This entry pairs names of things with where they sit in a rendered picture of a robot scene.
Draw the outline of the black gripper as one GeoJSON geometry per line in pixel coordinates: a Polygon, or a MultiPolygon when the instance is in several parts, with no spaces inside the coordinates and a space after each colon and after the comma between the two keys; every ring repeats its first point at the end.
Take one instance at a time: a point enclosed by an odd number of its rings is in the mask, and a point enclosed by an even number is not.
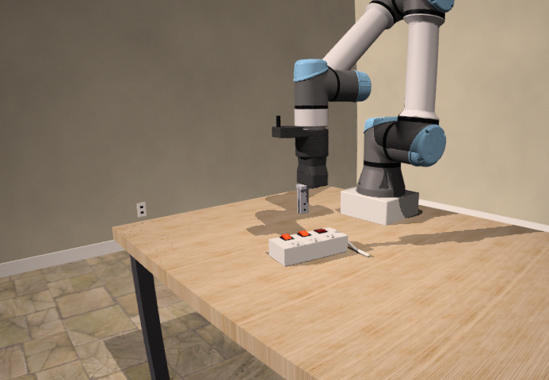
{"type": "Polygon", "coordinates": [[[309,189],[328,185],[327,126],[328,109],[295,109],[295,126],[281,126],[280,116],[276,116],[276,127],[272,127],[272,137],[295,138],[295,155],[299,163],[297,183],[300,184],[296,185],[299,214],[309,213],[309,189]]]}

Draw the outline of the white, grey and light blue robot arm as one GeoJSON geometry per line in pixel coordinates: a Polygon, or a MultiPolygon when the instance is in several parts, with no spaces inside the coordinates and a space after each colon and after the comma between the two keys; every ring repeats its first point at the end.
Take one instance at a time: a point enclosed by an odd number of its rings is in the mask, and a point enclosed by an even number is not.
{"type": "Polygon", "coordinates": [[[434,112],[439,27],[454,1],[372,0],[322,60],[295,63],[295,109],[328,108],[328,101],[365,101],[371,80],[350,69],[385,29],[401,20],[409,25],[404,109],[398,116],[365,121],[364,167],[356,190],[361,195],[404,196],[401,163],[429,167],[444,153],[446,135],[434,112]]]}

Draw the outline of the white power strip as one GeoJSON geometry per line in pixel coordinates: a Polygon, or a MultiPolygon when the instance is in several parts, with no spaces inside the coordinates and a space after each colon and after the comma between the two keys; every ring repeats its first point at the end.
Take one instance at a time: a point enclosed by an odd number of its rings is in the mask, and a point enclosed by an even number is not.
{"type": "Polygon", "coordinates": [[[269,255],[283,266],[348,252],[348,245],[356,252],[370,257],[370,254],[356,248],[348,235],[333,228],[300,231],[269,239],[269,255]]]}

